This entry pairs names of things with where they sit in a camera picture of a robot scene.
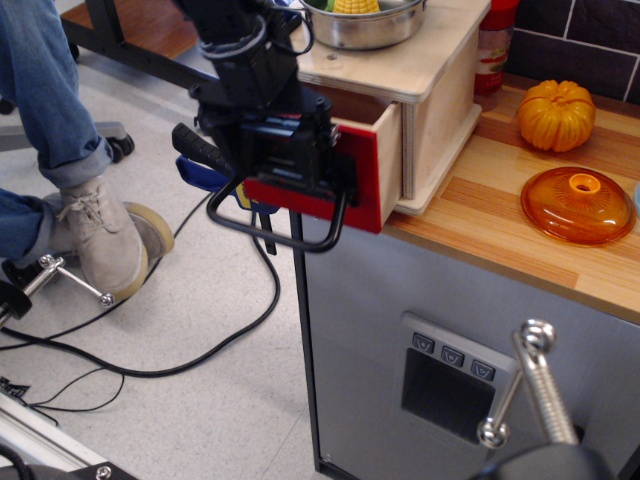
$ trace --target white tiled floor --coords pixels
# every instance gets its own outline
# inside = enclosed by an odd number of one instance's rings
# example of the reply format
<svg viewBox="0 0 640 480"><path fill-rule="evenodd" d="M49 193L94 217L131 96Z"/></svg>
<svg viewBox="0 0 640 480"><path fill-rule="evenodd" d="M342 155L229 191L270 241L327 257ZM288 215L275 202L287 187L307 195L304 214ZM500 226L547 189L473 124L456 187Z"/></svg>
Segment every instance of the white tiled floor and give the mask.
<svg viewBox="0 0 640 480"><path fill-rule="evenodd" d="M64 11L74 0L58 1ZM205 192L175 168L171 130L188 125L197 105L187 92L96 54L81 51L80 94L96 121L121 121L135 152L107 178L123 199L157 210L175 230ZM14 113L0 125L17 124ZM45 195L35 151L0 154L0 187ZM247 218L230 201L227 215ZM274 218L279 231L288 215ZM187 373L127 378L115 402L92 413L52 412L61 428L141 479L301 480L314 472L311 432L291 251L271 257L282 281L276 311L257 330ZM175 250L129 302L103 320L60 340L119 366L158 370L203 354L266 309L271 277L251 241L214 225L203 209L177 238ZM9 326L46 336L101 312L93 297L57 278L34 307ZM6 345L13 340L4 336ZM49 398L94 368L73 355L29 347L0 352L0 375L31 385L30 402ZM100 372L74 385L57 406L86 408L110 398L119 377Z"/></svg>

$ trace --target shoelace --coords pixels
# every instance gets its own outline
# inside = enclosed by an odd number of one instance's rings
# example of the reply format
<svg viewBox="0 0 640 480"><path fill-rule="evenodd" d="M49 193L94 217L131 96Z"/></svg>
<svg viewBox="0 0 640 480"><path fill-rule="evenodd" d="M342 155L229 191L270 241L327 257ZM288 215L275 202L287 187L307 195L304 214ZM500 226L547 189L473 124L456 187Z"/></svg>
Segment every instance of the shoelace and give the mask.
<svg viewBox="0 0 640 480"><path fill-rule="evenodd" d="M88 217L89 221L93 223L98 223L100 225L103 224L102 217L100 216L100 212L95 208L95 205L98 204L98 195L86 195L83 197L77 197L73 202L69 205L66 205L56 218L59 221L63 221L69 212L84 212Z"/></svg>

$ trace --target metal pot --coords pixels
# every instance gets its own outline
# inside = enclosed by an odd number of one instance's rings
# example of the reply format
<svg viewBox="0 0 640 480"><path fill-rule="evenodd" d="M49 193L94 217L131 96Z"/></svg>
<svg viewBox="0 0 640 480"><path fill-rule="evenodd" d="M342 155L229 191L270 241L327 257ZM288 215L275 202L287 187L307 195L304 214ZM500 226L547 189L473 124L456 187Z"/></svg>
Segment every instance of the metal pot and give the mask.
<svg viewBox="0 0 640 480"><path fill-rule="evenodd" d="M371 50L405 41L420 29L427 8L427 0L379 0L380 12L350 15L327 12L327 0L300 3L316 38L347 50Z"/></svg>

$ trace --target jeans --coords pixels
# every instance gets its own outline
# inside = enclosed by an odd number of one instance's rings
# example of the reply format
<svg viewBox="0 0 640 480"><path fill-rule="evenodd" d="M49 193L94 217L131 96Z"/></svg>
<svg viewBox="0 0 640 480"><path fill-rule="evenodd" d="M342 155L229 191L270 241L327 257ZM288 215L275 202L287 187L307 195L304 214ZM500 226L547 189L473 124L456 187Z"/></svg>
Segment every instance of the jeans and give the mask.
<svg viewBox="0 0 640 480"><path fill-rule="evenodd" d="M40 173L57 188L111 163L78 97L78 70L53 0L0 0L0 95L18 106ZM26 266L47 253L54 221L42 200L0 189L0 257Z"/></svg>

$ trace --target beige shoe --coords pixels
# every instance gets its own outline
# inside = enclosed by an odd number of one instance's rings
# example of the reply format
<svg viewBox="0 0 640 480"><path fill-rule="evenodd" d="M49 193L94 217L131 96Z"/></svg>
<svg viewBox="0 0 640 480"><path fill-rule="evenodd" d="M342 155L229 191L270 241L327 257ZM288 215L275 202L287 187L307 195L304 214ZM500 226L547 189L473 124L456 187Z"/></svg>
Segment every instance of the beige shoe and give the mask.
<svg viewBox="0 0 640 480"><path fill-rule="evenodd" d="M47 195L44 199L56 215L62 211L62 197L58 193ZM154 210L139 203L123 202L124 207L138 230L144 247L147 249L149 261L164 257L173 250L175 240L167 222ZM49 249L65 258L77 255L73 247L73 238L69 222L66 219L55 222Z"/></svg>
<svg viewBox="0 0 640 480"><path fill-rule="evenodd" d="M103 177L63 189L58 218L69 222L73 247L89 284L124 300L147 274L147 250L126 208Z"/></svg>

